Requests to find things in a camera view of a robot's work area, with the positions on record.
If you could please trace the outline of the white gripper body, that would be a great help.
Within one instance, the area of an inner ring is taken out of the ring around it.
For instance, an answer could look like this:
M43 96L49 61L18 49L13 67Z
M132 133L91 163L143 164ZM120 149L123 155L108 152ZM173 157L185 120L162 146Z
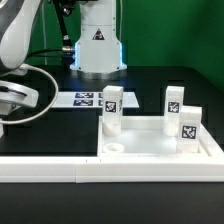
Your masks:
M20 107L34 108L39 93L29 87L0 81L0 115L8 115Z

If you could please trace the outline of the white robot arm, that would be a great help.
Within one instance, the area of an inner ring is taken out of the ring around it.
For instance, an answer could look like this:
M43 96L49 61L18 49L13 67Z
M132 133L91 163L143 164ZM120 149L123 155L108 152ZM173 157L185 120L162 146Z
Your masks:
M103 76L127 68L122 44L116 35L117 0L52 0L63 44L71 49L70 68L87 75ZM24 63L31 35L44 0L0 0L0 77L24 75L31 69ZM75 7L81 12L81 35L73 43L64 18ZM35 107L38 92L23 85L0 80L0 105L3 112L17 106Z

